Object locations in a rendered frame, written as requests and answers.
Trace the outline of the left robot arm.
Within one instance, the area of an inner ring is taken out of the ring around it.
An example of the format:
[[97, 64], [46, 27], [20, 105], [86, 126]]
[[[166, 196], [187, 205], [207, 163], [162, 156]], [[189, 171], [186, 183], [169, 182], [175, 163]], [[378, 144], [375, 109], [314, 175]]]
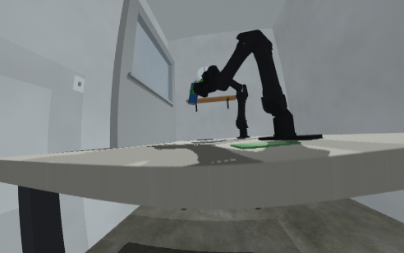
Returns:
[[[287, 109], [285, 94], [278, 81], [278, 75], [273, 62], [273, 45], [260, 30], [240, 33], [236, 39], [239, 42], [236, 49], [222, 71], [213, 68], [203, 72], [203, 81], [198, 88], [204, 87], [207, 93], [216, 90], [226, 91], [241, 64], [253, 53], [259, 68], [263, 88], [261, 97], [263, 109], [272, 114], [274, 138], [259, 137], [259, 140], [314, 140], [323, 138], [322, 135], [297, 136], [295, 133], [293, 115]], [[247, 46], [250, 45], [249, 48]], [[265, 104], [265, 105], [264, 105]]]

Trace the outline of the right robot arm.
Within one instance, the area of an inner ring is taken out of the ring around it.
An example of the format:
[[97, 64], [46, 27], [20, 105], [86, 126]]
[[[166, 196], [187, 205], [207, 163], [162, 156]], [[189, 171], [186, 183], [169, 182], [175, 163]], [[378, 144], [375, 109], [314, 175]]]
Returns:
[[[246, 85], [239, 84], [238, 82], [232, 80], [232, 84], [230, 85], [233, 89], [236, 90], [236, 99], [238, 102], [238, 114], [236, 119], [236, 127], [240, 129], [240, 137], [238, 138], [247, 138], [250, 137], [247, 135], [247, 123], [246, 123], [246, 100], [248, 97], [248, 92]], [[241, 92], [243, 90], [243, 92]]]

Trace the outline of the blue and grey spray bottle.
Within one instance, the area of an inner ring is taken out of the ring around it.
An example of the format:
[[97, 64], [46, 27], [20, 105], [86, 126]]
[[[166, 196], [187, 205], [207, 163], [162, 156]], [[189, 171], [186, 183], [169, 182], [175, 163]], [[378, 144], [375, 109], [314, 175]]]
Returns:
[[[196, 83], [196, 81], [197, 81], [197, 80], [195, 80], [193, 83], [191, 83], [191, 87], [192, 87], [192, 85], [193, 85], [194, 83]], [[197, 94], [191, 94], [191, 93], [190, 93], [188, 104], [196, 105], [196, 103], [197, 103], [197, 98], [198, 98], [198, 95], [197, 95]]]

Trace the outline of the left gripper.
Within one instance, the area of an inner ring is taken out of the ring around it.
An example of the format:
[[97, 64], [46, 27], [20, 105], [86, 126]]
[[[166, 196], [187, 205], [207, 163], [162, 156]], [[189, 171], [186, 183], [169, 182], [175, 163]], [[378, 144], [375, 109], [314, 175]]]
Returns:
[[204, 87], [198, 88], [198, 86], [199, 86], [199, 83], [194, 83], [192, 85], [192, 88], [190, 89], [190, 93], [192, 93], [192, 94], [197, 93], [197, 95], [204, 97], [204, 98], [208, 97], [208, 93], [206, 93], [206, 91], [204, 90]]

